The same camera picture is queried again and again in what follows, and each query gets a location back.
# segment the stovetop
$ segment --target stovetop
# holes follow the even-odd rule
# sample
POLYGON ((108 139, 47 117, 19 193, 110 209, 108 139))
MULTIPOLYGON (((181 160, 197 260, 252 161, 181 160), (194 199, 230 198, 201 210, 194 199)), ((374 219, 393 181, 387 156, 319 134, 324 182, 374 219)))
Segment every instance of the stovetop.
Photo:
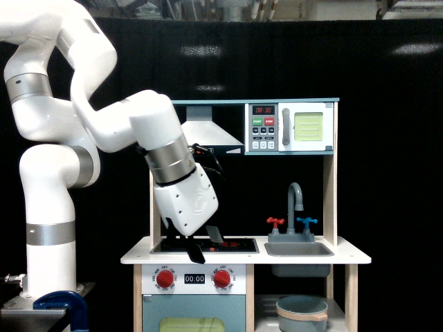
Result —
MULTIPOLYGON (((215 243, 210 239, 191 239, 197 244, 202 253, 216 254, 216 253, 238 253, 238 254, 257 254, 259 253, 257 243, 255 239, 249 238, 235 238, 225 239, 223 243, 215 243)), ((154 249, 151 250, 152 254, 186 254, 184 245, 180 239, 166 240, 162 239, 154 249)))

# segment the green button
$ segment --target green button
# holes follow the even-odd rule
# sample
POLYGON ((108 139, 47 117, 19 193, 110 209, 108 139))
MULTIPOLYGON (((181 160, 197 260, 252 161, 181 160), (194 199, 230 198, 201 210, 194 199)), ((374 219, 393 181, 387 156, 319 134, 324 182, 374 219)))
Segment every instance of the green button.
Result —
POLYGON ((263 118, 252 119, 252 125, 253 126, 262 126, 263 125, 263 118))

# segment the countertop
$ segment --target countertop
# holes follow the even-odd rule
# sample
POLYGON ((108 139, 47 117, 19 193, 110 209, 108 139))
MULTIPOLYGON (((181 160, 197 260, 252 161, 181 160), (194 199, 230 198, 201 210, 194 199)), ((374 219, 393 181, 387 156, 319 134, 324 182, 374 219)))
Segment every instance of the countertop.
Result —
MULTIPOLYGON (((275 257, 268 255, 264 247, 268 241, 267 236, 226 238, 254 238, 260 252, 255 254, 205 253, 207 264, 225 264, 227 262, 230 264, 369 264, 371 262, 369 256, 342 237, 338 237, 336 247, 326 241, 323 236, 315 237, 315 242, 323 243, 334 253, 334 256, 329 257, 275 257)), ((120 261, 122 264, 162 264, 165 261, 169 264, 194 264, 186 253, 153 255, 150 253, 151 249, 150 237, 143 237, 120 261)))

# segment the blue clamp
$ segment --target blue clamp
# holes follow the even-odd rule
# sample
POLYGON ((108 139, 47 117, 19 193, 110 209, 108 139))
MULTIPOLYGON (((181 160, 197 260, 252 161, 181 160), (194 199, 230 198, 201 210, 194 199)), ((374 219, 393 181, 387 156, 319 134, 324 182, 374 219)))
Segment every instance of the blue clamp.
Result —
POLYGON ((66 308, 69 310, 72 332, 89 332, 88 306, 83 297, 70 290, 43 295, 33 304, 35 310, 66 308))
POLYGON ((297 218, 297 221, 301 221, 305 224, 305 229, 309 229, 309 223, 318 223, 317 219, 311 219, 309 218, 297 218))

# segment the digital display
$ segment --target digital display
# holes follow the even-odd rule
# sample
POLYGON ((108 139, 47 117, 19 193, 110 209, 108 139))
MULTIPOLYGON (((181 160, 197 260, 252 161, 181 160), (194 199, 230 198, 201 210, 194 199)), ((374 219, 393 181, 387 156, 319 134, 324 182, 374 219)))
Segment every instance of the digital display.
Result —
POLYGON ((185 274, 185 284, 204 284, 204 283, 205 283, 204 273, 198 275, 185 274))
POLYGON ((255 105, 252 106, 253 116, 273 116, 275 115, 275 106, 255 105))

